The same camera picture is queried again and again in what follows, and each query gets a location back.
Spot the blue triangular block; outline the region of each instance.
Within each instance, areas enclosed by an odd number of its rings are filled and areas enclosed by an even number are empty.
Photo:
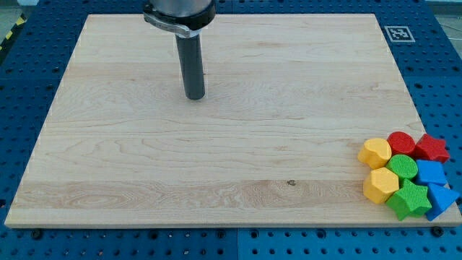
[[[428,184],[428,199],[432,208],[426,215],[429,221],[441,215],[460,196],[456,191],[444,188],[433,183]]]

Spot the yellow hazard tape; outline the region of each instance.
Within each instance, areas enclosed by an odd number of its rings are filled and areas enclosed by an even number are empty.
[[[11,38],[12,35],[13,35],[13,32],[12,32],[12,31],[9,31],[5,38],[6,38],[7,40],[9,40],[9,39]]]
[[[26,22],[26,21],[25,21],[22,17],[20,17],[20,18],[16,21],[16,25],[19,26],[19,25],[22,25],[22,24],[25,23],[25,22]]]

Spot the plastic block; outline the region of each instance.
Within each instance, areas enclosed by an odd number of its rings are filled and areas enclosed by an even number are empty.
[[[428,184],[428,199],[432,203],[432,209],[426,215],[429,221],[441,215],[448,207],[456,201],[460,194],[456,191],[444,188],[436,184]]]
[[[416,143],[412,136],[402,132],[396,131],[391,133],[387,139],[391,147],[392,155],[408,155],[412,156]]]
[[[386,165],[387,169],[394,172],[399,178],[400,186],[404,179],[411,180],[417,175],[417,164],[414,159],[407,155],[394,155]]]
[[[358,160],[361,163],[366,163],[373,170],[385,166],[390,158],[390,145],[387,140],[381,138],[368,139],[358,154]]]
[[[419,169],[416,178],[417,185],[433,183],[444,186],[448,182],[441,162],[417,160],[417,167]]]
[[[406,217],[421,217],[432,208],[427,198],[428,187],[418,186],[405,179],[403,188],[395,192],[386,204],[395,211],[398,220]]]
[[[364,196],[376,204],[385,203],[398,190],[398,176],[387,168],[372,170],[362,186]]]
[[[446,151],[446,141],[433,138],[429,134],[424,134],[414,149],[416,160],[434,160],[445,163],[449,157],[449,152]]]

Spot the green block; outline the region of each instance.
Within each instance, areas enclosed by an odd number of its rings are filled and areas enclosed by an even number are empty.
[[[411,180],[419,170],[414,159],[407,155],[394,155],[388,161],[386,167],[398,176],[400,187],[403,186],[405,179]]]
[[[428,187],[418,186],[410,180],[404,179],[403,188],[400,188],[386,204],[395,211],[398,220],[406,217],[421,217],[432,208],[427,198]]]

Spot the wood grain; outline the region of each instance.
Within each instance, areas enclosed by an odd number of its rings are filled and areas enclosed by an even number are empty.
[[[371,14],[218,15],[206,97],[175,39],[90,15],[6,224],[11,228],[393,227],[362,195],[362,143],[424,132]]]

